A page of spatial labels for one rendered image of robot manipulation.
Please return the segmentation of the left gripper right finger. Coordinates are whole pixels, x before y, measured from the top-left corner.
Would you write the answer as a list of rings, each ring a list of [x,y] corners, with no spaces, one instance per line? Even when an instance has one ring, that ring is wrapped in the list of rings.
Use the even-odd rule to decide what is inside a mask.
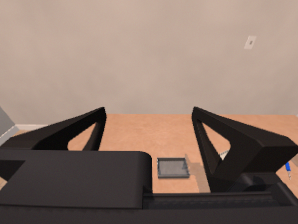
[[[226,192],[246,173],[276,173],[298,154],[298,145],[289,137],[199,107],[193,107],[191,119],[210,192]],[[223,160],[203,123],[229,141]]]

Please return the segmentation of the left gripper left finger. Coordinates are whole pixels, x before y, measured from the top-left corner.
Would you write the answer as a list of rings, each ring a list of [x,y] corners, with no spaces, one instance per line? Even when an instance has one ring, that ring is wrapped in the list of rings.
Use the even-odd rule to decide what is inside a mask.
[[[99,151],[106,119],[105,108],[100,107],[80,116],[10,137],[0,148],[68,150],[69,141],[96,123],[82,151]]]

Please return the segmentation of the black square tray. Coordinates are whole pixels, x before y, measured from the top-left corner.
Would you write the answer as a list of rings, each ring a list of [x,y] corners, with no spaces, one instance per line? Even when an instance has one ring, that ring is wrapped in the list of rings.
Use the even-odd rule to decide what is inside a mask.
[[[159,174],[158,174],[159,172]],[[188,179],[190,176],[185,157],[157,157],[158,179]],[[188,175],[188,176],[160,176]]]

